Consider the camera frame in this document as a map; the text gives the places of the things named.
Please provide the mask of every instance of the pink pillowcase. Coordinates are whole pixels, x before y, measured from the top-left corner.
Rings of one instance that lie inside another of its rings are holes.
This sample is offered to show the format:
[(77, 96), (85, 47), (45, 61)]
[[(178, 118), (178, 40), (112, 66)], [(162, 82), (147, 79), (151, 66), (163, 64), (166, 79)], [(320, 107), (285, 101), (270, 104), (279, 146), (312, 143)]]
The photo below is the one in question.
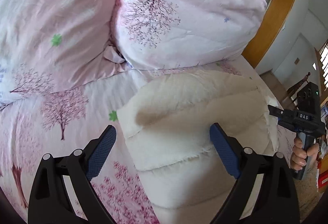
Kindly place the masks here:
[(237, 58), (262, 22), (265, 0), (120, 0), (116, 44), (136, 69)]
[(0, 0), (0, 105), (124, 71), (109, 42), (115, 1)]

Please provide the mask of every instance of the finger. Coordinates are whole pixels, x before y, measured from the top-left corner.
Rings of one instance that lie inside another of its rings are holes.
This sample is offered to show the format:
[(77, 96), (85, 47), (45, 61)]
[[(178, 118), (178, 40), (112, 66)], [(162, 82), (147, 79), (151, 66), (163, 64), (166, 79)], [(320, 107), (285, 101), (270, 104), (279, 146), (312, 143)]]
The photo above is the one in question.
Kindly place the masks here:
[(294, 147), (293, 147), (293, 153), (296, 156), (300, 157), (300, 158), (306, 158), (307, 157), (306, 152), (302, 148), (296, 147), (296, 145), (294, 145)]
[(290, 162), (290, 167), (294, 170), (301, 170), (303, 167), (299, 164), (296, 164), (293, 160)]
[(314, 144), (307, 150), (307, 156), (318, 154), (318, 152), (319, 152), (319, 144)]
[(295, 137), (294, 144), (296, 145), (297, 148), (303, 148), (302, 140), (298, 137)]
[(306, 161), (303, 158), (296, 156), (295, 154), (292, 154), (291, 160), (293, 160), (296, 164), (301, 165), (302, 167), (306, 165)]

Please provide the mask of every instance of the blue gripper pad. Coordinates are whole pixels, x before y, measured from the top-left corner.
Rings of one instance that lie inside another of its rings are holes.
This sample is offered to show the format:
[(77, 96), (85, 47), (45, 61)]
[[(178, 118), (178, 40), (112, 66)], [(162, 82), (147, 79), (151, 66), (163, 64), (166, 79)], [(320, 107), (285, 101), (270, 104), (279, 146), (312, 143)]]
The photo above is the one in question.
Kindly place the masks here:
[(111, 151), (114, 143), (116, 141), (116, 129), (111, 127), (105, 136), (102, 138), (101, 142), (98, 144), (88, 162), (88, 172), (86, 177), (89, 181), (92, 178), (99, 175), (101, 168), (103, 167), (109, 152)]
[(241, 175), (241, 171), (239, 169), (239, 158), (231, 148), (226, 138), (227, 135), (219, 125), (213, 124), (210, 127), (210, 139), (214, 144), (224, 167), (230, 175), (234, 176), (235, 179), (238, 179)]

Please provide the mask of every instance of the pillow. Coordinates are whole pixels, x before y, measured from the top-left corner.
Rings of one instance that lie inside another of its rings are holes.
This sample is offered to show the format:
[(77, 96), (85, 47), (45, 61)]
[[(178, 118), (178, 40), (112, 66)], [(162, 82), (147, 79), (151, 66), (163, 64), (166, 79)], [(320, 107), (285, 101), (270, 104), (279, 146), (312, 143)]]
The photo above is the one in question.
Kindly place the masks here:
[[(273, 155), (278, 148), (278, 120), (269, 115), (256, 82), (218, 71), (159, 77), (117, 116), (161, 224), (210, 223), (232, 189), (235, 180), (210, 141), (213, 123), (258, 154)], [(261, 183), (258, 176), (244, 217)]]
[(0, 0), (0, 103), (123, 71), (104, 58), (104, 52), (115, 52), (108, 42), (114, 5), (115, 0)]
[(114, 37), (136, 69), (237, 58), (255, 36), (265, 0), (120, 0)]

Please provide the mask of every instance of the label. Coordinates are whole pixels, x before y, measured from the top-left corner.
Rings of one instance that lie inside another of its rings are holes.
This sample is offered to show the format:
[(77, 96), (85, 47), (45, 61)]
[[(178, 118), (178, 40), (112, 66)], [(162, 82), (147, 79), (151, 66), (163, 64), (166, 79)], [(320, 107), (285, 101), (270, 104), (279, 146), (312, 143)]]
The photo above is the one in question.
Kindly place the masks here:
[(301, 119), (310, 120), (310, 116), (306, 115), (304, 113), (299, 113), (298, 117), (301, 118)]

